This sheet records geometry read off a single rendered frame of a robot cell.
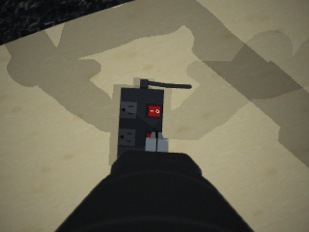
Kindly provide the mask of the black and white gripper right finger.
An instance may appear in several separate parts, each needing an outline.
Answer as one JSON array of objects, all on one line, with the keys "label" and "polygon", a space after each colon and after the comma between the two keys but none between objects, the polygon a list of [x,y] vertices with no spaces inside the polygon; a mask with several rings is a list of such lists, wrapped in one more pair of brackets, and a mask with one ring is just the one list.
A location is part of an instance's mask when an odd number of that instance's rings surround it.
[{"label": "black and white gripper right finger", "polygon": [[156,133],[156,151],[168,152],[168,138],[163,138],[161,132]]}]

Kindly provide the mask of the black power strip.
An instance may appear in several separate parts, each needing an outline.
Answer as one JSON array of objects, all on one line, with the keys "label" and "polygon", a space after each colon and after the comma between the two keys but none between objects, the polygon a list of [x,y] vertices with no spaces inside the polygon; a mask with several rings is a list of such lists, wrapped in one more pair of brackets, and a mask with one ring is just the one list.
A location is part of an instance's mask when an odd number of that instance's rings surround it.
[{"label": "black power strip", "polygon": [[192,88],[148,79],[140,79],[140,88],[121,88],[117,158],[128,150],[145,151],[146,137],[151,137],[152,131],[162,133],[164,90],[148,89],[149,85]]}]

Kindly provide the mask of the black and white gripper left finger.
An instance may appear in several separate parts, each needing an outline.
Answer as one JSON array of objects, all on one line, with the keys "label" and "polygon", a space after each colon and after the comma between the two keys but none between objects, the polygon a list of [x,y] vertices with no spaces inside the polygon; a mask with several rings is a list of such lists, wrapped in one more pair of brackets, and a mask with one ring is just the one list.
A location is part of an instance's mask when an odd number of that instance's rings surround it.
[{"label": "black and white gripper left finger", "polygon": [[156,152],[156,132],[155,131],[152,131],[151,137],[146,137],[145,151]]}]

